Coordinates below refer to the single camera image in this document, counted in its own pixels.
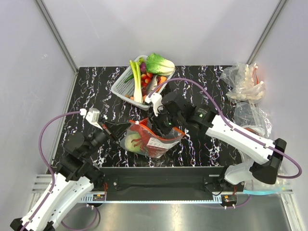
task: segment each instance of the white connector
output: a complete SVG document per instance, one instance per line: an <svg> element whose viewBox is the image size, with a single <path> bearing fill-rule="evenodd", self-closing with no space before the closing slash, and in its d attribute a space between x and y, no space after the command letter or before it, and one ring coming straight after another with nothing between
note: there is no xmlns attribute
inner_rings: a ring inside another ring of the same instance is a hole
<svg viewBox="0 0 308 231"><path fill-rule="evenodd" d="M163 97L161 96L161 94L158 93L153 93L150 98L149 96L145 98L145 101L147 103L153 103L153 111L155 116L158 116L158 108L162 106L162 99Z"/></svg>
<svg viewBox="0 0 308 231"><path fill-rule="evenodd" d="M90 108L89 112L86 115L86 120L92 124L93 126L103 129L99 124L98 124L98 119L100 117L100 111L97 110L96 108Z"/></svg>
<svg viewBox="0 0 308 231"><path fill-rule="evenodd" d="M87 110L85 108L81 108L80 109L80 115L83 116L83 118L85 118L86 114L87 114Z"/></svg>

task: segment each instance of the metal floor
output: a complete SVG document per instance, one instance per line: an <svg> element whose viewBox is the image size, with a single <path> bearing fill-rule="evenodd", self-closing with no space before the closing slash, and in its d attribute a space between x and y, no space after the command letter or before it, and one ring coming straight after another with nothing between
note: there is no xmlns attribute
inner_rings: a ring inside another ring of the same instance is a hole
<svg viewBox="0 0 308 231"><path fill-rule="evenodd" d="M239 195L239 204L246 198ZM100 224L90 231L291 231L279 195L253 196L238 209L205 206L218 205L104 204L99 207ZM94 214L89 208L78 209L64 222L82 229ZM56 231L67 229L60 225Z"/></svg>

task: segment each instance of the plastic bag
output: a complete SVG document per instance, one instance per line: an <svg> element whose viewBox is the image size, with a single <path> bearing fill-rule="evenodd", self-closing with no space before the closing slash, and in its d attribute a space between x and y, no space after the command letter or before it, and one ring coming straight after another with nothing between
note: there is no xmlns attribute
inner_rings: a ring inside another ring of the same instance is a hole
<svg viewBox="0 0 308 231"><path fill-rule="evenodd" d="M285 190L290 190L291 185L286 179L277 178L275 184L265 184L258 180L253 180L253 184L250 180L245 182L243 193L251 195L269 195L275 193L281 193Z"/></svg>
<svg viewBox="0 0 308 231"><path fill-rule="evenodd" d="M127 151L151 158L160 158L185 135L179 129L173 128L168 135L160 137L151 131L149 119L130 122L131 126L127 129L126 136L120 141L120 146Z"/></svg>
<svg viewBox="0 0 308 231"><path fill-rule="evenodd" d="M272 131L270 115L253 104L237 103L234 110L234 122L261 137L270 138Z"/></svg>
<svg viewBox="0 0 308 231"><path fill-rule="evenodd" d="M256 71L256 64L237 64L224 69L220 79L233 88L226 94L231 102L257 103L262 99L265 93L265 84L263 81L258 82Z"/></svg>

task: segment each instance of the white wall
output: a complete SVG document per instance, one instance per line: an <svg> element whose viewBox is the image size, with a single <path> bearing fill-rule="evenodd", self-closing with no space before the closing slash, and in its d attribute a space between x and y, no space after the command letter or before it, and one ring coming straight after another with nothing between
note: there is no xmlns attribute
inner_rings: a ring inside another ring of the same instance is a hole
<svg viewBox="0 0 308 231"><path fill-rule="evenodd" d="M79 66L246 62L278 0L44 0Z"/></svg>
<svg viewBox="0 0 308 231"><path fill-rule="evenodd" d="M8 231L46 169L39 133L62 113L73 72L33 0L1 0L0 28L0 227ZM43 138L47 157L57 127Z"/></svg>
<svg viewBox="0 0 308 231"><path fill-rule="evenodd" d="M291 183L308 228L308 207L304 199L308 190L307 12L306 0L288 1L256 61L259 76L267 84L267 95L261 106L271 111L274 137L287 141L286 153L303 168L303 175ZM297 172L289 163L287 168L289 174Z"/></svg>

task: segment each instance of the green onion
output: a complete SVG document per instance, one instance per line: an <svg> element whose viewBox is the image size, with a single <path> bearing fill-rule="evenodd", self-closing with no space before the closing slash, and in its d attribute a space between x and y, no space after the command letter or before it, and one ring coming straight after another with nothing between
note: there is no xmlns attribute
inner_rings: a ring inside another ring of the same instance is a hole
<svg viewBox="0 0 308 231"><path fill-rule="evenodd" d="M141 73L139 69L138 62L129 61L131 70L133 71L134 80L135 80L135 90L134 90L134 101L137 103L142 103L142 92L141 92Z"/></svg>

